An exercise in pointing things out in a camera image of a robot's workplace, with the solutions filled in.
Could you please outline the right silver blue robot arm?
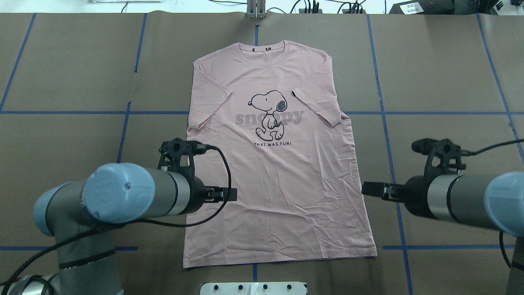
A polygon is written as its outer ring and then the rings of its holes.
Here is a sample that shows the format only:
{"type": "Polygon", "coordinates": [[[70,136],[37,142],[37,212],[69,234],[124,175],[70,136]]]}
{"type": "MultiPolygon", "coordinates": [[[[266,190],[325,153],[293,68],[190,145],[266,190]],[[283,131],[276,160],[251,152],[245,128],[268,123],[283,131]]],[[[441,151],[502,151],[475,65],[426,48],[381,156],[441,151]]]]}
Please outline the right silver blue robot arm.
{"type": "Polygon", "coordinates": [[[414,176],[404,184],[364,182],[363,195],[402,203],[412,215],[516,237],[506,293],[524,293],[524,174],[414,176]]]}

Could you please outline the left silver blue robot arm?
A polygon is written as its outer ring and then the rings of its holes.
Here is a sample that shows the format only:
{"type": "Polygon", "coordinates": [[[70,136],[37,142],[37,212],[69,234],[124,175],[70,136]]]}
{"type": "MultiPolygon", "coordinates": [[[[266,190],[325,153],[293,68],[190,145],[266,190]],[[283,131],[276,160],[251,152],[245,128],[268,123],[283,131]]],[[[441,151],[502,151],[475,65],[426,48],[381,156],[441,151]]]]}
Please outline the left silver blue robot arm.
{"type": "Polygon", "coordinates": [[[40,283],[42,295],[122,295],[112,230],[234,201],[237,190],[230,182],[206,186],[193,166],[108,163],[86,180],[55,187],[33,209],[34,223],[55,245],[21,265],[2,283],[1,293],[28,295],[40,283]]]}

